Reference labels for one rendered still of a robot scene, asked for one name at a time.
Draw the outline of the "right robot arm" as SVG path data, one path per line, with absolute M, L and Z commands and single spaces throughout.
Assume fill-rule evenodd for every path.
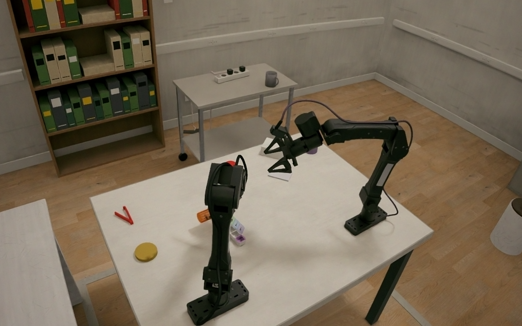
M 295 124 L 306 144 L 303 147 L 307 147 L 309 151 L 322 146 L 323 140 L 329 146 L 353 139 L 383 139 L 378 163 L 368 183 L 359 193 L 363 204 L 361 213 L 346 220 L 345 225 L 354 233 L 358 233 L 385 218 L 387 213 L 378 206 L 382 190 L 394 166 L 409 152 L 406 133 L 399 123 L 346 123 L 340 119 L 328 119 L 324 124 L 320 124 L 315 113 L 311 111 L 296 117 Z

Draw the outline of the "white box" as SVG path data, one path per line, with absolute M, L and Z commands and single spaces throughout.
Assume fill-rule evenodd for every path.
M 284 157 L 283 155 L 283 152 L 282 151 L 278 151 L 277 153 L 272 153 L 272 154 L 265 154 L 264 153 L 264 150 L 270 145 L 270 143 L 273 142 L 273 139 L 270 139 L 270 138 L 266 138 L 262 147 L 261 147 L 261 155 L 263 156 L 267 156 L 267 157 L 271 157 L 271 158 L 276 158 L 276 159 L 281 159 Z M 275 148 L 279 147 L 278 146 L 278 143 L 275 143 L 273 147 L 270 148 L 270 150 L 274 150 Z

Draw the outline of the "yellow round disc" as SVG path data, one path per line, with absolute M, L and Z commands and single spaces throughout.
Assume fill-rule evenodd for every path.
M 142 243 L 135 249 L 135 256 L 141 262 L 152 261 L 157 256 L 157 246 L 153 243 Z

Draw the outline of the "red flat bar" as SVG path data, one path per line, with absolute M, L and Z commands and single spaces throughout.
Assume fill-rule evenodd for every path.
M 133 224 L 133 220 L 132 220 L 132 217 L 129 215 L 128 209 L 125 206 L 123 206 L 123 208 L 125 209 L 125 212 L 128 214 L 129 219 L 128 219 L 128 217 L 124 217 L 124 216 L 122 216 L 121 214 L 119 214 L 117 212 L 115 212 L 115 215 L 120 217 L 120 218 L 122 218 L 122 219 L 124 219 L 125 221 L 128 221 L 130 223 L 130 225 L 132 225 Z

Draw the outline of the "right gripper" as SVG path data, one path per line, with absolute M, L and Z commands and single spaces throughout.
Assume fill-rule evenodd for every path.
M 288 129 L 280 125 L 277 129 L 278 131 L 286 134 L 286 136 L 283 137 L 283 139 L 277 138 L 277 136 L 273 139 L 273 142 L 270 143 L 270 145 L 264 150 L 265 154 L 272 154 L 277 153 L 278 151 L 282 151 L 284 157 L 278 160 L 273 166 L 271 166 L 267 171 L 269 173 L 292 173 L 291 165 L 288 161 L 288 159 L 293 160 L 293 165 L 298 166 L 298 162 L 296 160 L 296 157 L 305 154 L 307 151 L 307 147 L 305 142 L 303 141 L 303 136 L 301 138 L 297 138 L 295 140 L 292 139 L 290 134 L 288 133 Z M 274 146 L 275 143 L 278 143 L 277 148 L 274 150 L 270 150 L 271 147 Z M 280 165 L 284 165 L 285 168 L 282 169 L 274 169 Z M 273 170 L 274 169 L 274 170 Z

